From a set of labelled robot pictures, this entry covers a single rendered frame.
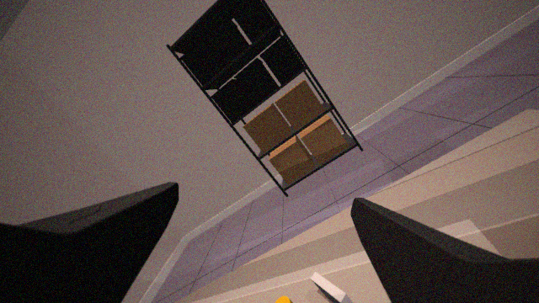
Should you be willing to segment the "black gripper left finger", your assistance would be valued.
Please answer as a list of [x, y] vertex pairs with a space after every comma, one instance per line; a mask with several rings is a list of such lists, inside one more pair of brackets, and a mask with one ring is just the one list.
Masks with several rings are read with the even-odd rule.
[[121, 303], [168, 226], [178, 183], [25, 224], [0, 222], [0, 303]]

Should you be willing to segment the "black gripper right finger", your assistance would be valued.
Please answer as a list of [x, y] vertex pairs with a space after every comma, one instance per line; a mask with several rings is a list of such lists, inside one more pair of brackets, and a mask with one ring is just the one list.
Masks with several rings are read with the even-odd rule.
[[505, 258], [364, 198], [350, 214], [392, 303], [539, 303], [539, 258]]

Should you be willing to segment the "yellow short cylinder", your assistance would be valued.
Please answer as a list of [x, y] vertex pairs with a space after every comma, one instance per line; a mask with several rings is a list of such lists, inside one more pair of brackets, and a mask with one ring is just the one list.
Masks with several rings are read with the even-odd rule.
[[280, 297], [275, 303], [292, 303], [286, 296]]

